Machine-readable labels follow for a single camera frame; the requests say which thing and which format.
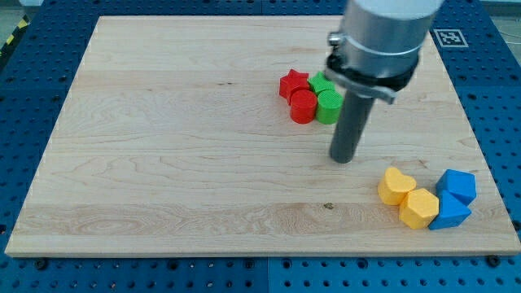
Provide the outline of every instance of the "blue pegboard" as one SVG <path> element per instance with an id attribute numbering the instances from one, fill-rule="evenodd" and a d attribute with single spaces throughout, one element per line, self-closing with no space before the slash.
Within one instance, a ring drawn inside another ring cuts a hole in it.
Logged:
<path id="1" fill-rule="evenodd" d="M 341 15 L 344 7 L 344 0 L 45 0 L 0 72 L 0 248 L 7 245 L 100 15 Z M 477 0 L 447 0 L 433 28 L 459 29 L 466 39 L 465 48 L 436 45 L 493 180 L 510 216 L 519 223 L 521 69 Z M 46 268 L 38 270 L 42 264 Z M 521 290 L 520 268 L 520 256 L 489 261 L 476 257 L 41 262 L 1 254 L 0 292 L 507 292 Z"/>

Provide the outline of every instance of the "blue cube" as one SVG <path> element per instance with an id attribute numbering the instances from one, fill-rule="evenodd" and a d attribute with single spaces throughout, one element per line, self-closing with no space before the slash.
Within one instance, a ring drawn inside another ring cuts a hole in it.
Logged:
<path id="1" fill-rule="evenodd" d="M 448 169 L 436 183 L 436 193 L 440 195 L 442 190 L 468 206 L 476 196 L 474 174 Z"/>
<path id="2" fill-rule="evenodd" d="M 438 194 L 440 213 L 429 225 L 430 230 L 459 226 L 472 213 L 469 208 L 453 197 L 447 190 Z"/>

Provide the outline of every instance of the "wood grain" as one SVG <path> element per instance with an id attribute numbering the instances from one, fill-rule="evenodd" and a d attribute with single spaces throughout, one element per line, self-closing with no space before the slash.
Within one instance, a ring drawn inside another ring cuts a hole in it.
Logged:
<path id="1" fill-rule="evenodd" d="M 101 17 L 6 253 L 519 253 L 429 37 L 397 103 L 374 106 L 352 163 L 327 155 L 334 125 L 291 121 L 278 79 L 289 68 L 322 70 L 326 36 L 338 23 L 329 16 Z M 430 191 L 447 168 L 474 173 L 473 214 L 458 228 L 410 230 L 377 195 L 390 165 Z"/>

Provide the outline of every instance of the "green cylinder block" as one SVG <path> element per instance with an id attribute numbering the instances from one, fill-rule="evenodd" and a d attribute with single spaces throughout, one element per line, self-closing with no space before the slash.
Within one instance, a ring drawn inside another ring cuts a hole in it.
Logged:
<path id="1" fill-rule="evenodd" d="M 324 90 L 318 95 L 318 105 L 315 117 L 318 122 L 330 125 L 339 119 L 340 109 L 344 103 L 344 97 L 334 90 Z"/>

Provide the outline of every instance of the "yellow hexagon block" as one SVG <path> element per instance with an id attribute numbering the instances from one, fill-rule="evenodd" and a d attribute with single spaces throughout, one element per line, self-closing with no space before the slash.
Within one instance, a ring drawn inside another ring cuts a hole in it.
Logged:
<path id="1" fill-rule="evenodd" d="M 411 229 L 426 228 L 439 212 L 438 198 L 424 188 L 409 192 L 400 204 L 400 220 Z"/>
<path id="2" fill-rule="evenodd" d="M 398 168 L 389 167 L 378 184 L 378 195 L 383 203 L 398 205 L 414 188 L 416 188 L 414 178 L 402 174 Z"/>

